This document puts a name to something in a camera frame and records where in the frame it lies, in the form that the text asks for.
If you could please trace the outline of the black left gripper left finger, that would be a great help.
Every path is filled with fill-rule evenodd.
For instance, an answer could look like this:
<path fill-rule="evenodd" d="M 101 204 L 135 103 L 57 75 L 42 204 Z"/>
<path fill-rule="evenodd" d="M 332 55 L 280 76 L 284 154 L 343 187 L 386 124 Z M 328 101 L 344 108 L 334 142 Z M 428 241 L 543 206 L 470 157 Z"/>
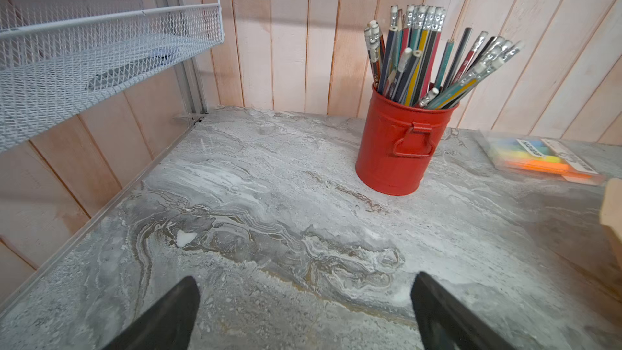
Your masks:
<path fill-rule="evenodd" d="M 187 349 L 199 310 L 200 292 L 192 276 L 183 278 L 106 349 Z"/>

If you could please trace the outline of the beige wavy fruit bowl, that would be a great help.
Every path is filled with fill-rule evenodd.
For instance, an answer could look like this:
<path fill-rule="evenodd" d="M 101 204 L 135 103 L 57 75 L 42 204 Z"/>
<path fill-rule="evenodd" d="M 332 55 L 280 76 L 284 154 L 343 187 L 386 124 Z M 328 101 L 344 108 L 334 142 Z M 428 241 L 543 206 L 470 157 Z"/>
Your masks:
<path fill-rule="evenodd" d="M 599 223 L 604 229 L 607 239 L 616 257 L 619 267 L 622 267 L 622 181 L 612 178 L 607 182 L 604 191 L 604 200 L 599 212 Z"/>

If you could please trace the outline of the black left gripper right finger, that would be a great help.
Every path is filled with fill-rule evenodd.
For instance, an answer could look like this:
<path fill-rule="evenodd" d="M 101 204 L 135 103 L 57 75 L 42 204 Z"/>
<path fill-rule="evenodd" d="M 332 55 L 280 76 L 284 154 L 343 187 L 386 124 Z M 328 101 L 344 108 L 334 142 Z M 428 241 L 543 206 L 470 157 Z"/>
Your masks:
<path fill-rule="evenodd" d="M 426 349 L 513 348 L 426 272 L 416 275 L 411 304 Z"/>

